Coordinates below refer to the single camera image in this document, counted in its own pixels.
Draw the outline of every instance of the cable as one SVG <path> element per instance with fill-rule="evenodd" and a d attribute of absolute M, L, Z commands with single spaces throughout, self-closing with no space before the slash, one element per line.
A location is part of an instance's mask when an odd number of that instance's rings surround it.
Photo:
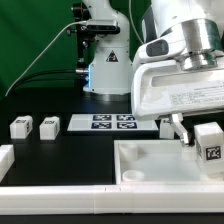
<path fill-rule="evenodd" d="M 135 32 L 135 35 L 137 36 L 137 38 L 140 41 L 140 43 L 144 44 L 144 42 L 142 41 L 141 37 L 139 36 L 139 34 L 138 34 L 138 32 L 137 32 L 137 30 L 135 28 L 135 24 L 134 24 L 133 16 L 132 16 L 132 10 L 131 10 L 131 5 L 132 5 L 131 3 L 132 3 L 132 1 L 129 0 L 129 16 L 130 16 L 130 20 L 131 20 L 131 25 L 132 25 L 132 28 L 133 28 L 133 30 Z"/>
<path fill-rule="evenodd" d="M 27 69 L 22 73 L 22 75 L 16 79 L 16 81 L 13 82 L 13 84 L 9 87 L 9 89 L 7 90 L 5 96 L 8 96 L 8 93 L 10 92 L 10 90 L 12 89 L 12 87 L 32 68 L 32 66 L 42 57 L 42 55 L 51 47 L 51 45 L 58 39 L 58 37 L 70 26 L 74 26 L 77 24 L 84 24 L 86 23 L 86 21 L 80 21 L 80 22 L 74 22 L 74 23 L 70 23 L 67 26 L 65 26 L 58 34 L 57 36 L 47 45 L 47 47 L 36 57 L 36 59 L 27 67 Z"/>
<path fill-rule="evenodd" d="M 75 70 L 52 70 L 52 71 L 44 71 L 44 72 L 38 72 L 38 73 L 34 73 L 31 74 L 29 76 L 26 76 L 24 78 L 21 78 L 17 83 L 15 83 L 13 85 L 13 87 L 10 89 L 10 91 L 8 92 L 8 95 L 14 91 L 15 88 L 17 88 L 17 86 L 19 86 L 20 84 L 23 84 L 24 82 L 26 82 L 27 80 L 33 79 L 35 77 L 39 77 L 39 76 L 43 76 L 43 75 L 55 75 L 55 74 L 75 74 Z"/>
<path fill-rule="evenodd" d="M 73 80 L 74 80 L 74 78 L 72 78 L 72 77 L 71 78 L 61 78 L 61 79 L 35 79 L 35 80 L 27 80 L 27 81 L 20 82 L 17 85 L 15 85 L 13 87 L 13 90 L 15 90 L 16 88 L 18 88 L 21 85 L 24 85 L 24 84 L 30 83 L 30 82 L 46 82 L 46 81 L 52 82 L 52 81 L 73 81 Z"/>
<path fill-rule="evenodd" d="M 26 81 L 28 79 L 32 79 L 32 78 L 35 78 L 37 76 L 42 76 L 42 75 L 54 75 L 54 74 L 63 74 L 63 73 L 66 73 L 66 74 L 75 74 L 75 70 L 52 70 L 52 71 L 43 71 L 43 72 L 38 72 L 38 73 L 33 73 L 31 75 L 28 75 L 24 78 L 21 78 L 19 80 L 19 82 L 17 83 L 20 83 L 20 82 L 23 82 L 23 81 Z"/>

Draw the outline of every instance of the green backdrop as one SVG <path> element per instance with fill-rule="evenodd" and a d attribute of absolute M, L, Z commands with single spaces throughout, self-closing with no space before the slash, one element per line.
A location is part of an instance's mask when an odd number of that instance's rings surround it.
<path fill-rule="evenodd" d="M 140 32 L 141 17 L 150 1 L 132 1 L 133 18 Z M 58 32 L 67 24 L 74 22 L 70 8 L 73 3 L 79 2 L 78 0 L 0 1 L 0 98 Z M 110 2 L 113 8 L 129 18 L 128 0 L 110 0 Z M 140 43 L 132 28 L 130 40 L 130 57 L 133 59 Z M 76 60 L 76 38 L 68 37 L 64 33 L 28 74 L 52 69 L 72 69 L 76 67 Z M 70 84 L 57 82 L 54 85 Z"/>

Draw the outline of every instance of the black cable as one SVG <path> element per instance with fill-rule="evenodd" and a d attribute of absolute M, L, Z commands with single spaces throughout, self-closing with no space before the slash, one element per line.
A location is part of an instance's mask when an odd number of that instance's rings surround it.
<path fill-rule="evenodd" d="M 35 79 L 35 80 L 27 80 L 24 82 L 20 82 L 18 85 L 16 85 L 10 92 L 14 91 L 16 88 L 18 88 L 21 85 L 24 85 L 26 83 L 31 83 L 31 82 L 44 82 L 44 81 L 48 81 L 48 82 L 52 82 L 52 81 L 73 81 L 74 78 L 61 78 L 61 79 Z"/>
<path fill-rule="evenodd" d="M 24 78 L 20 79 L 17 83 L 20 83 L 20 82 L 23 82 L 23 81 L 26 81 L 28 79 L 35 78 L 38 76 L 42 76 L 42 75 L 54 75 L 54 74 L 63 74 L 63 73 L 66 73 L 66 74 L 74 73 L 75 74 L 75 70 L 52 70 L 52 71 L 43 71 L 43 72 L 33 73 L 31 75 L 27 75 Z"/>
<path fill-rule="evenodd" d="M 28 75 L 28 76 L 20 79 L 17 83 L 15 83 L 12 86 L 11 90 L 9 91 L 9 93 L 13 92 L 13 90 L 15 88 L 17 88 L 17 86 L 19 86 L 20 83 L 23 83 L 23 82 L 25 82 L 25 81 L 27 81 L 29 79 L 33 79 L 35 77 L 39 77 L 39 76 L 43 76 L 43 75 L 55 75 L 55 74 L 63 74 L 63 73 L 64 74 L 75 74 L 75 70 L 51 70 L 51 71 L 43 71 L 43 72 L 33 73 L 31 75 Z"/>

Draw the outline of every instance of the white block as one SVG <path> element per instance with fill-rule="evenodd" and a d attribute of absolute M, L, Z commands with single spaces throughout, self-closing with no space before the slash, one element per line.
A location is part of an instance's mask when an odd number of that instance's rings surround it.
<path fill-rule="evenodd" d="M 174 139 L 174 129 L 169 123 L 169 119 L 162 119 L 159 130 L 159 138 Z"/>
<path fill-rule="evenodd" d="M 0 147 L 0 182 L 15 161 L 13 145 Z"/>
<path fill-rule="evenodd" d="M 60 131 L 60 119 L 58 117 L 47 117 L 40 125 L 41 140 L 55 140 Z"/>
<path fill-rule="evenodd" d="M 10 125 L 12 139 L 25 139 L 33 130 L 33 119 L 31 116 L 17 117 Z"/>
<path fill-rule="evenodd" d="M 224 171 L 224 136 L 216 122 L 196 125 L 194 127 L 196 147 L 198 151 L 197 163 L 205 174 Z"/>

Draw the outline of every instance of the black tabletop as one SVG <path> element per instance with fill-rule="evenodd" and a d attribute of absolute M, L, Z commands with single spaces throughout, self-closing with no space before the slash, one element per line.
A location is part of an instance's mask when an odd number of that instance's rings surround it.
<path fill-rule="evenodd" d="M 0 102 L 0 145 L 13 144 L 15 163 L 0 186 L 115 184 L 114 140 L 150 138 L 157 132 L 68 132 L 72 114 L 131 113 L 130 101 L 102 102 L 83 97 L 78 88 L 21 89 Z M 30 115 L 33 130 L 26 140 L 12 140 L 9 125 Z M 60 118 L 55 141 L 41 141 L 39 125 Z"/>
<path fill-rule="evenodd" d="M 158 132 L 67 132 L 72 114 L 131 113 L 130 101 L 101 102 L 84 98 L 78 88 L 20 89 L 0 101 L 0 145 L 13 144 L 15 163 L 0 184 L 55 186 L 115 184 L 114 140 L 155 139 Z M 33 117 L 33 131 L 26 140 L 11 140 L 9 125 L 18 116 Z M 55 141 L 40 141 L 39 125 L 45 117 L 58 116 L 61 131 Z M 214 121 L 217 116 L 187 118 L 186 126 Z M 222 223 L 223 214 L 103 214 L 0 216 L 0 223 Z"/>

